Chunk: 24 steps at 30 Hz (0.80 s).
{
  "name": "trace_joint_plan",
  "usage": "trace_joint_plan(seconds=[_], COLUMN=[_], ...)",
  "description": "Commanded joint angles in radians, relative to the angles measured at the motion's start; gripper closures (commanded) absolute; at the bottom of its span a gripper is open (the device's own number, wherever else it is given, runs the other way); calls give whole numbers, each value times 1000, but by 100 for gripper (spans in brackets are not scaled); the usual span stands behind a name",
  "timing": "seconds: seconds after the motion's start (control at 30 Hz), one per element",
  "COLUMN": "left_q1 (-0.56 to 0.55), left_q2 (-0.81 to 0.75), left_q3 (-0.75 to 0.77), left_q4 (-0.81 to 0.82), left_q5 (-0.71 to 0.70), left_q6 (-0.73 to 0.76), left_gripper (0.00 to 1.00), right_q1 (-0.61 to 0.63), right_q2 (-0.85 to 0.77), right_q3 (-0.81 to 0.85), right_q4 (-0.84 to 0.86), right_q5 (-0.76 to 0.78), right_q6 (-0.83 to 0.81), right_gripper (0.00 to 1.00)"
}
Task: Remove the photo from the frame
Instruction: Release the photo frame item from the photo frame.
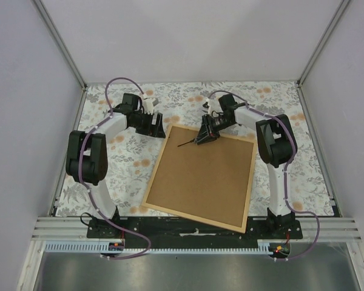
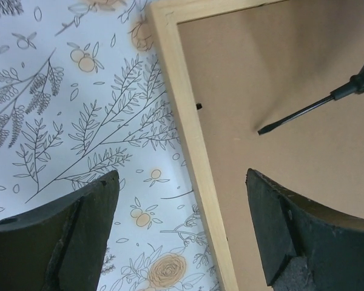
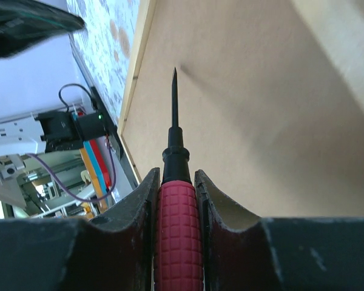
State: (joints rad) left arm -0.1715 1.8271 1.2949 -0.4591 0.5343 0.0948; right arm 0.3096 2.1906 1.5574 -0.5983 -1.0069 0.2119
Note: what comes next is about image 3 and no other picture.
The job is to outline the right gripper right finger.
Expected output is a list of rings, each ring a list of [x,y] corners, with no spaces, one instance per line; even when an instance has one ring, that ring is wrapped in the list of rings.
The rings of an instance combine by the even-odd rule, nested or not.
[[[364,217],[262,218],[195,173],[206,290],[364,290]]]

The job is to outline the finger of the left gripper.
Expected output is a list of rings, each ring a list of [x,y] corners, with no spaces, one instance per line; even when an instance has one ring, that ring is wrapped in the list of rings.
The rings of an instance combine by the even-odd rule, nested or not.
[[[86,27],[77,15],[39,1],[0,1],[0,59]]]

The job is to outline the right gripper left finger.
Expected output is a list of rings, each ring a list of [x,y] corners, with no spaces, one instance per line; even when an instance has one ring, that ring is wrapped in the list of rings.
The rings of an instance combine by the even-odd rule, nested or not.
[[[160,171],[94,219],[0,219],[0,290],[151,290]]]

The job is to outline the red black screwdriver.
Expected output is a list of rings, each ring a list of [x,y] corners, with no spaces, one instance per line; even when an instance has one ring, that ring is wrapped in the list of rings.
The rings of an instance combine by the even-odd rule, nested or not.
[[[203,251],[200,216],[189,171],[189,151],[178,116],[178,77],[171,85],[171,127],[162,153],[154,252],[155,290],[202,290]]]

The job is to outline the wooden picture frame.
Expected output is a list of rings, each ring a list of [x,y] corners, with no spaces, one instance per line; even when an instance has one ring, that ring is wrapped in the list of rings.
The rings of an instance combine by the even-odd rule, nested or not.
[[[364,216],[364,112],[289,1],[158,1],[123,139],[163,165],[178,73],[190,169],[260,216]]]

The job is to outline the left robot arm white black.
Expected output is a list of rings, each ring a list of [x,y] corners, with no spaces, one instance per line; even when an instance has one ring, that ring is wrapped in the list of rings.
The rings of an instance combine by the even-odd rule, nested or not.
[[[0,59],[85,26],[81,17],[39,1],[0,1]],[[99,94],[95,89],[86,93],[93,113],[75,116],[67,107],[0,123],[0,156],[77,150],[108,135],[110,120]]]

